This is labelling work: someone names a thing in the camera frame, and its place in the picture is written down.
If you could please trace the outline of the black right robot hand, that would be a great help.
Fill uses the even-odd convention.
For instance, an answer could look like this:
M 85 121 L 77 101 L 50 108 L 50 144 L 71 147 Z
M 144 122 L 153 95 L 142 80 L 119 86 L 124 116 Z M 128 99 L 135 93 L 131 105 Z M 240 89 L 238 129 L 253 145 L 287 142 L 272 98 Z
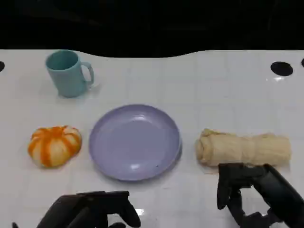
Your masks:
M 243 163 L 218 165 L 217 207 L 227 207 L 241 228 L 268 228 L 285 223 L 290 228 L 304 226 L 304 199 L 271 165 L 248 167 Z M 241 188 L 254 187 L 270 207 L 266 215 L 246 215 L 242 209 Z

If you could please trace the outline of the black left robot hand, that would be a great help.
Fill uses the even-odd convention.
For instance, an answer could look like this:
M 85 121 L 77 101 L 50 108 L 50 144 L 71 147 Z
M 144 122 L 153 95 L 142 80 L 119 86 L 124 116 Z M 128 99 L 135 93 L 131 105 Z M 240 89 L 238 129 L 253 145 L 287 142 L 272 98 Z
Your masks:
M 60 196 L 38 228 L 132 228 L 141 226 L 128 191 L 93 191 Z

